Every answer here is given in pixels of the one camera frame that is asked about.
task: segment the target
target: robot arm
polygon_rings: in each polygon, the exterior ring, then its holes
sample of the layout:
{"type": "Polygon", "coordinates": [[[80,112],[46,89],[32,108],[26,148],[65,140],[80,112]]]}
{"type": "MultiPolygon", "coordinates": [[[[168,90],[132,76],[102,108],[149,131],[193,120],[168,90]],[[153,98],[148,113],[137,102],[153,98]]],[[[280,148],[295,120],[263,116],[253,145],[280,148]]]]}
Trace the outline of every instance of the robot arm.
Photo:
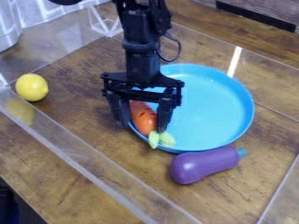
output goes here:
{"type": "MultiPolygon", "coordinates": [[[[81,0],[50,0],[56,4],[76,4],[81,0]]],[[[165,131],[173,109],[181,105],[184,83],[160,72],[160,37],[171,29],[171,12],[164,0],[113,0],[124,29],[125,72],[102,73],[102,95],[106,97],[116,122],[126,126],[130,120],[129,100],[157,103],[157,132],[165,131]],[[148,88],[161,88],[156,93],[148,88]]]]}

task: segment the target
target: toy eggplant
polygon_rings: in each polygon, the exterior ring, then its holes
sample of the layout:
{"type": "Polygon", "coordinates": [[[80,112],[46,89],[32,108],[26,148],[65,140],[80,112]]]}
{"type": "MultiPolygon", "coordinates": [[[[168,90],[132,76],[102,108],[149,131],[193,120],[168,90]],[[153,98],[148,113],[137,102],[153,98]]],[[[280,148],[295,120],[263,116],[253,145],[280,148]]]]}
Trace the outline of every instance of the toy eggplant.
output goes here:
{"type": "Polygon", "coordinates": [[[181,185],[192,184],[211,174],[236,167],[245,155],[244,149],[236,150],[232,146],[204,152],[185,152],[172,160],[172,179],[181,185]]]}

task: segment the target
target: yellow lemon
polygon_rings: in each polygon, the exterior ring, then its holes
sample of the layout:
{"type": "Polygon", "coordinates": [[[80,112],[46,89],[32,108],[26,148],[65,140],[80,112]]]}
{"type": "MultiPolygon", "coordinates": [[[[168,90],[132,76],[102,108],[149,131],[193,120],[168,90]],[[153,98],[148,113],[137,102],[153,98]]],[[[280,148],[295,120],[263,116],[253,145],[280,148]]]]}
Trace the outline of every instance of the yellow lemon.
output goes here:
{"type": "Polygon", "coordinates": [[[37,102],[49,92],[46,80],[34,73],[26,73],[17,79],[14,90],[29,102],[37,102]]]}
{"type": "Polygon", "coordinates": [[[34,111],[28,102],[18,98],[13,98],[6,102],[5,109],[26,125],[33,124],[34,111]]]}

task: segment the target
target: carrot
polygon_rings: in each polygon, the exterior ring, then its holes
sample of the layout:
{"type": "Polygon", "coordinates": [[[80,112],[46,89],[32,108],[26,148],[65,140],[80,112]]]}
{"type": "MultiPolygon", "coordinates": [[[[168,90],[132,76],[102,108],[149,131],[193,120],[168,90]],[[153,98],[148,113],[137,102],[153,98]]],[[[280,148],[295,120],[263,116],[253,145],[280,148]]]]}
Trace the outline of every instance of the carrot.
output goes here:
{"type": "Polygon", "coordinates": [[[156,113],[143,101],[129,101],[130,117],[139,132],[148,136],[156,130],[156,113]]]}

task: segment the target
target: blue bowl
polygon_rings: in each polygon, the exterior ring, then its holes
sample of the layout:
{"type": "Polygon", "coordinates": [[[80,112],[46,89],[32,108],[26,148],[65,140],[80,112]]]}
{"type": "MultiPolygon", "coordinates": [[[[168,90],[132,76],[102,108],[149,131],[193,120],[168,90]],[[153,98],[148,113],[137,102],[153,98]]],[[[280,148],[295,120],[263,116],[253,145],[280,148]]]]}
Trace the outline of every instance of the blue bowl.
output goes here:
{"type": "MultiPolygon", "coordinates": [[[[221,71],[195,64],[161,66],[161,73],[184,81],[181,106],[172,112],[167,132],[176,145],[157,148],[171,153],[205,151],[235,142],[248,130],[255,116],[255,103],[245,87],[221,71]]],[[[148,89],[161,92],[160,87],[148,89]]],[[[157,104],[148,103],[153,110],[157,104]]],[[[140,134],[129,123],[133,132],[140,134]]]]}

